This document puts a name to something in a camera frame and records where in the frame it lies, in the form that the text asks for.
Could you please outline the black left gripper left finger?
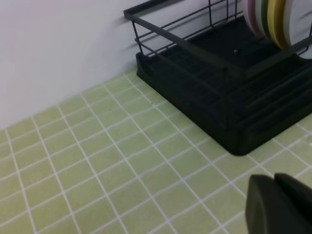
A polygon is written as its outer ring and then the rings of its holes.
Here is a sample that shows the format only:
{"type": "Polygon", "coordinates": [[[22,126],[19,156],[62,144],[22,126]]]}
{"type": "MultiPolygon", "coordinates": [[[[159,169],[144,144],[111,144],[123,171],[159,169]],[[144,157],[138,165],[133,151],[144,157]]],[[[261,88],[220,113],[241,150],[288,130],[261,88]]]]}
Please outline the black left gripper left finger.
{"type": "Polygon", "coordinates": [[[296,208],[272,177],[250,176],[245,209],[248,233],[298,234],[296,215],[296,208]]]}

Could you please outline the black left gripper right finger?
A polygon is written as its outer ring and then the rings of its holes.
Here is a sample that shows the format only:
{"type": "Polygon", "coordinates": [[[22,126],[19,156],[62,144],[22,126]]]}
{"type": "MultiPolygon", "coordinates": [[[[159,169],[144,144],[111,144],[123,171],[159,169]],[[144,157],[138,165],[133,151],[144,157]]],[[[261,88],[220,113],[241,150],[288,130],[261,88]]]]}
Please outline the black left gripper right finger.
{"type": "Polygon", "coordinates": [[[305,226],[308,234],[312,233],[312,189],[294,177],[277,173],[274,181],[283,191],[286,198],[291,202],[295,215],[302,225],[305,226]]]}

